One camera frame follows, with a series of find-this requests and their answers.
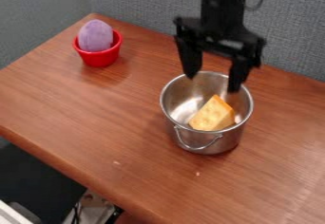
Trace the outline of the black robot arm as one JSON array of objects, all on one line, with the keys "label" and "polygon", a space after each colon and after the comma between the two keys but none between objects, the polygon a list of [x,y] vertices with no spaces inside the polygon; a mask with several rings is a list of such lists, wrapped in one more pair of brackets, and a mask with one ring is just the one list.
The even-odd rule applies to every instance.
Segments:
[{"label": "black robot arm", "polygon": [[243,25],[245,0],[202,0],[200,17],[176,17],[174,40],[182,68],[192,79],[202,68],[203,52],[231,59],[227,91],[238,92],[250,70],[262,64],[266,40]]}]

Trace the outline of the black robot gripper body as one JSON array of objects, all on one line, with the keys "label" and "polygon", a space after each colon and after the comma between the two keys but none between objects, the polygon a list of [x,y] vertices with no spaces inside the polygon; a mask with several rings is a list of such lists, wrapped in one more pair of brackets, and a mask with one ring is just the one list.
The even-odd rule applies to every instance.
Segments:
[{"label": "black robot gripper body", "polygon": [[245,0],[202,0],[200,17],[176,17],[174,37],[231,60],[240,56],[251,67],[261,65],[265,39],[243,25]]}]

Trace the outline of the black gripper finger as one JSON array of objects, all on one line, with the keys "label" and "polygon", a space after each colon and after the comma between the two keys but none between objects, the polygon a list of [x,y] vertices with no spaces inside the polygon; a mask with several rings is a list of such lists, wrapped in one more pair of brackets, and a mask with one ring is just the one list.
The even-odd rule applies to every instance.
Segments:
[{"label": "black gripper finger", "polygon": [[236,56],[232,58],[232,65],[228,73],[227,91],[235,93],[240,89],[240,84],[246,81],[251,66],[246,58]]},{"label": "black gripper finger", "polygon": [[174,37],[182,68],[186,76],[192,79],[202,68],[202,51],[192,42],[180,37]]}]

